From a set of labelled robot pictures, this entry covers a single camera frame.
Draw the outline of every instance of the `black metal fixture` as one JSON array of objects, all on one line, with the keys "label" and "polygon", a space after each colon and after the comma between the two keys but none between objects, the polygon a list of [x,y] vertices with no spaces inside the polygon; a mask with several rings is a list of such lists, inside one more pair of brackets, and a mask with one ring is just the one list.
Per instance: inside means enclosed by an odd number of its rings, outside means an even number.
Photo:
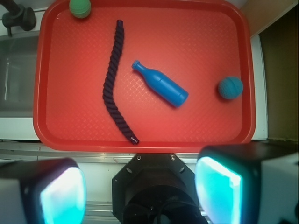
[{"label": "black metal fixture", "polygon": [[36,26],[36,16],[32,8],[17,5],[13,0],[0,0],[0,4],[8,10],[2,17],[8,36],[12,36],[11,27],[20,26],[23,30],[30,31]]},{"label": "black metal fixture", "polygon": [[112,179],[112,192],[122,224],[207,224],[194,173],[175,154],[137,154]]}]

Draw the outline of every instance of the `orange tray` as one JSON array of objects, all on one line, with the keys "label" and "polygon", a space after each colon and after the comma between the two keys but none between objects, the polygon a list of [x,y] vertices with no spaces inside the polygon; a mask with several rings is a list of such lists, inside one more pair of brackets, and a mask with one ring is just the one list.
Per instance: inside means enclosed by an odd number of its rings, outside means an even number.
[{"label": "orange tray", "polygon": [[[249,142],[255,97],[249,29],[241,12],[223,0],[92,0],[86,19],[58,0],[43,17],[38,45],[34,127],[58,150],[197,153],[203,146]],[[114,100],[139,138],[121,134],[102,99],[116,21],[125,41]],[[155,94],[134,60],[157,69],[189,92],[174,108]],[[239,77],[242,97],[224,100],[226,76]]]}]

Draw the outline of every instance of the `rope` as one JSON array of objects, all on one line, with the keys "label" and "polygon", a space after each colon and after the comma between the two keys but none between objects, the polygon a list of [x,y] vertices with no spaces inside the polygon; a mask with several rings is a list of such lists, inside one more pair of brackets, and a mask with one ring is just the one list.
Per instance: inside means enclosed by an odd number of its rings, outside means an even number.
[{"label": "rope", "polygon": [[122,53],[124,36],[125,35],[123,29],[123,21],[118,20],[116,22],[114,46],[111,52],[108,72],[106,74],[106,79],[104,83],[103,99],[110,116],[114,120],[115,124],[118,126],[119,130],[130,142],[136,145],[139,143],[139,140],[136,138],[129,125],[127,125],[126,121],[124,120],[123,116],[119,112],[113,100],[113,87],[115,83],[118,64],[120,62],[120,57]]}]

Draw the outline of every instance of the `green ball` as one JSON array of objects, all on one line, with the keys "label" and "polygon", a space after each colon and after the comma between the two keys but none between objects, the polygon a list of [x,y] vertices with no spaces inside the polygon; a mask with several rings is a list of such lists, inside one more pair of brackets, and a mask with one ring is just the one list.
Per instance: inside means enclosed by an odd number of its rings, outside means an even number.
[{"label": "green ball", "polygon": [[70,11],[75,17],[83,19],[90,14],[91,3],[89,0],[71,0]]}]

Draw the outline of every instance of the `blue bottle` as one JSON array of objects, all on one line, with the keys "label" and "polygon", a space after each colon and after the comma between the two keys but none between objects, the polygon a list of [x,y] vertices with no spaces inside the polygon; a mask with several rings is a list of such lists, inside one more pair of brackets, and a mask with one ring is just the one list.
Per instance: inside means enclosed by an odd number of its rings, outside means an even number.
[{"label": "blue bottle", "polygon": [[132,64],[132,69],[139,71],[149,87],[175,107],[181,106],[188,98],[188,92],[162,72],[148,69],[137,60]]}]

